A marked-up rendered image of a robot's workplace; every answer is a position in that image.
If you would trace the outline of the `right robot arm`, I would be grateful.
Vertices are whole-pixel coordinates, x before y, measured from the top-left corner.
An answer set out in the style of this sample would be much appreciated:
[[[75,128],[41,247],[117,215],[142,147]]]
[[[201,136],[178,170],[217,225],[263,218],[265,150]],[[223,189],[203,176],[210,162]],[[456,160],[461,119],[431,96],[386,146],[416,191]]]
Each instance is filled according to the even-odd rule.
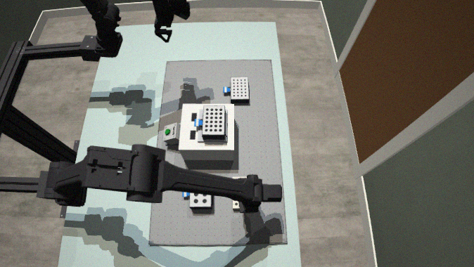
[[[162,203],[167,190],[227,197],[249,207],[281,202],[281,185],[262,184],[258,175],[229,178],[183,169],[165,161],[165,153],[144,144],[133,144],[132,150],[91,145],[81,162],[50,162],[44,198],[80,205],[84,188],[93,188],[127,193],[132,202]]]

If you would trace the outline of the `cream tube rack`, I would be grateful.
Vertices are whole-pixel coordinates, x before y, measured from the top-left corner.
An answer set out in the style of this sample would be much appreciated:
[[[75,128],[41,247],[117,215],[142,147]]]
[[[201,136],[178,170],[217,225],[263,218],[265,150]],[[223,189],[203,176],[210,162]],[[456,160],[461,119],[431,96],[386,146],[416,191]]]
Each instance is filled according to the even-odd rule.
[[[233,178],[247,178],[247,177],[233,177]],[[238,201],[233,201],[233,209],[240,209]]]

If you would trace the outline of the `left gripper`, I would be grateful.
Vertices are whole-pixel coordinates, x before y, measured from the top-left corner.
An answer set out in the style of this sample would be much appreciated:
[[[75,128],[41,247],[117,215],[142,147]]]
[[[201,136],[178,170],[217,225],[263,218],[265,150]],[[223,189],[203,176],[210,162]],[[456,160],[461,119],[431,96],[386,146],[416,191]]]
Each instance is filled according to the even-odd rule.
[[[167,30],[167,29],[161,29],[161,27],[171,27],[172,25],[172,22],[163,22],[162,21],[162,15],[161,15],[161,11],[166,11],[169,7],[167,7],[166,9],[164,10],[156,10],[155,9],[155,14],[156,14],[156,17],[155,17],[155,24],[154,24],[154,27],[155,27],[155,35],[160,37],[165,43],[169,42],[169,39],[172,35],[172,30]],[[168,35],[167,39],[165,39],[162,34],[166,34]]]

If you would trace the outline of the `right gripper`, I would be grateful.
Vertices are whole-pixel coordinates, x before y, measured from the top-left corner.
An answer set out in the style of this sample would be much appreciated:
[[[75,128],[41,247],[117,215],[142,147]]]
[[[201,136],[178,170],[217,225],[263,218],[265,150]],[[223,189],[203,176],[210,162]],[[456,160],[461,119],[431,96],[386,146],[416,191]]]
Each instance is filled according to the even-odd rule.
[[[259,211],[259,207],[249,207],[249,205],[246,205],[246,202],[238,202],[238,206],[240,207],[240,213]]]

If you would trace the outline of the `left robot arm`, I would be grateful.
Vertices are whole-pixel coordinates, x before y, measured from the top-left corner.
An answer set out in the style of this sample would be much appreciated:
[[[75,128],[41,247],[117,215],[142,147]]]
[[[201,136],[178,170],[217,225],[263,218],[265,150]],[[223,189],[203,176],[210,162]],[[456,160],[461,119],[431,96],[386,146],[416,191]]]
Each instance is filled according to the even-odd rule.
[[[96,22],[96,40],[95,51],[97,53],[115,53],[119,44],[121,33],[116,32],[117,24],[121,21],[119,8],[107,0],[80,0],[88,9],[92,18]],[[190,16],[190,4],[186,0],[152,0],[156,10],[161,11],[163,22],[172,22],[173,13],[175,15],[188,19]]]

